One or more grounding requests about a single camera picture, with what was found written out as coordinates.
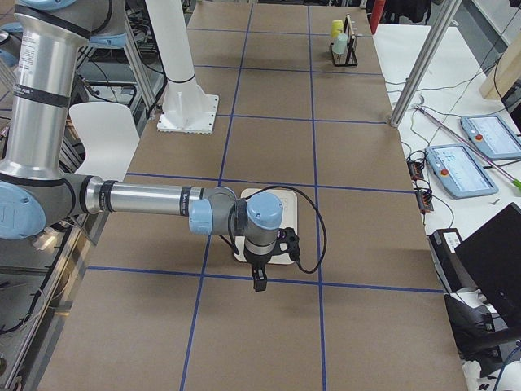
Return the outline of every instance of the white pad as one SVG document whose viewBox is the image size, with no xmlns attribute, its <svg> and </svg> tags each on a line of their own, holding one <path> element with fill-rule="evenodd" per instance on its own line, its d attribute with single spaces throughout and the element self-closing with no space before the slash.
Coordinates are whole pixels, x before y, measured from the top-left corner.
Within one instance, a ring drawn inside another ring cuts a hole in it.
<svg viewBox="0 0 521 391">
<path fill-rule="evenodd" d="M 139 143 L 130 109 L 123 104 L 89 102 L 69 109 L 86 158 L 76 174 L 122 181 Z"/>
<path fill-rule="evenodd" d="M 246 189 L 241 193 L 241 198 L 251 196 L 252 194 L 257 193 L 259 190 L 260 189 Z M 268 190 L 267 192 L 275 194 L 282 201 L 282 205 L 284 206 L 280 228 L 290 227 L 295 230 L 296 234 L 298 234 L 296 194 L 293 191 L 288 190 Z M 237 244 L 237 248 L 240 251 L 240 254 L 235 255 L 235 258 L 237 258 L 238 261 L 246 262 L 246 258 L 244 258 L 243 252 L 244 236 L 237 236 L 235 238 L 235 243 Z M 289 255 L 283 254 L 271 257 L 269 263 L 275 265 L 290 265 L 293 263 L 293 261 L 290 259 Z"/>
</svg>

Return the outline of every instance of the white pillar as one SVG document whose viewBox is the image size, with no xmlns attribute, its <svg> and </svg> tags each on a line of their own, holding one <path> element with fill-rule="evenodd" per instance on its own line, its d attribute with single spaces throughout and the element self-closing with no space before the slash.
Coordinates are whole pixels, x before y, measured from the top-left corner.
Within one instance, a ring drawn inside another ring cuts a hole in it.
<svg viewBox="0 0 521 391">
<path fill-rule="evenodd" d="M 146 3 L 169 79 L 158 130 L 212 133 L 219 97 L 206 95 L 195 79 L 181 0 Z"/>
</svg>

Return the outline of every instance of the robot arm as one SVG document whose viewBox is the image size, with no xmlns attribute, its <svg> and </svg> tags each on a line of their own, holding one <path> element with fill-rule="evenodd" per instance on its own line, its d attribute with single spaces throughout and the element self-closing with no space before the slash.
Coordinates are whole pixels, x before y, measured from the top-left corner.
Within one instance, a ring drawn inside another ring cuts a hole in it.
<svg viewBox="0 0 521 391">
<path fill-rule="evenodd" d="M 124 5 L 124 0 L 17 1 L 24 35 L 7 153 L 0 161 L 0 238 L 23 239 L 82 213 L 180 215 L 196 234 L 244 235 L 254 288 L 265 290 L 270 258 L 299 255 L 295 233 L 278 229 L 282 204 L 275 195 L 237 200 L 223 187 L 147 186 L 59 169 L 77 51 L 93 35 L 111 39 L 125 33 Z"/>
</svg>

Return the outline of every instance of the white wall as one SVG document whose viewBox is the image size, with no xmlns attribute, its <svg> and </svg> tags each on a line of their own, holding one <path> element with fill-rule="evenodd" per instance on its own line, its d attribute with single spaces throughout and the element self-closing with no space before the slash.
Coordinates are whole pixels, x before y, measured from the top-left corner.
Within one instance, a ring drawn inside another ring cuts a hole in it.
<svg viewBox="0 0 521 391">
<path fill-rule="evenodd" d="M 506 27 L 512 16 L 516 12 L 516 8 L 510 6 L 509 0 L 472 0 L 474 4 L 483 13 L 485 18 L 501 33 Z M 503 34 L 503 39 L 507 44 L 511 44 L 521 29 L 521 11 L 518 12 L 509 28 Z"/>
</svg>

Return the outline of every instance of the black bag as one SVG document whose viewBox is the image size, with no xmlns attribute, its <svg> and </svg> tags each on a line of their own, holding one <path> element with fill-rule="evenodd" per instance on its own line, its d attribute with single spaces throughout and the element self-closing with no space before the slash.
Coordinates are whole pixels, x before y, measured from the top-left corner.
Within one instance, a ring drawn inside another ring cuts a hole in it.
<svg viewBox="0 0 521 391">
<path fill-rule="evenodd" d="M 385 23 L 398 24 L 400 16 L 407 17 L 413 23 L 419 23 L 425 18 L 425 24 L 431 18 L 431 0 L 387 0 L 383 21 Z"/>
</svg>

